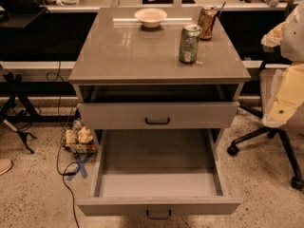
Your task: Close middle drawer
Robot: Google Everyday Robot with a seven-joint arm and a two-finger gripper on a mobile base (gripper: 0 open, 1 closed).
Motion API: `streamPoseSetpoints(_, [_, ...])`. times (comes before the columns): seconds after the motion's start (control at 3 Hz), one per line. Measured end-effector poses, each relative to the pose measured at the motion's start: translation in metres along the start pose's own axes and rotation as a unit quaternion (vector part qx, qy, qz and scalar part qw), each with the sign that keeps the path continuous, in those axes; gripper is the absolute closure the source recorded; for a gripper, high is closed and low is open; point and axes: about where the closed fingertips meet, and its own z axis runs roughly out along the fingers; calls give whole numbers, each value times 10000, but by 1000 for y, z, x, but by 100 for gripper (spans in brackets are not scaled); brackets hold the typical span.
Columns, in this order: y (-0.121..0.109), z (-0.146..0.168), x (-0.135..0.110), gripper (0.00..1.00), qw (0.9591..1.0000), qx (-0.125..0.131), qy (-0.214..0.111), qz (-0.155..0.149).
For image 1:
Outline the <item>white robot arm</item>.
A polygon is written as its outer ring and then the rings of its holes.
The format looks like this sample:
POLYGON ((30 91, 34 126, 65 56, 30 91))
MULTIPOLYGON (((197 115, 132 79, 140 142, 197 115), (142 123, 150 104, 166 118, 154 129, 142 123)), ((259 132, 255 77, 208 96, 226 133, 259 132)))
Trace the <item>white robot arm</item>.
POLYGON ((276 72, 271 99, 262 121, 268 127, 281 127, 304 103, 304 0, 286 20, 261 39, 263 46, 280 46, 281 56, 292 62, 283 72, 276 72))

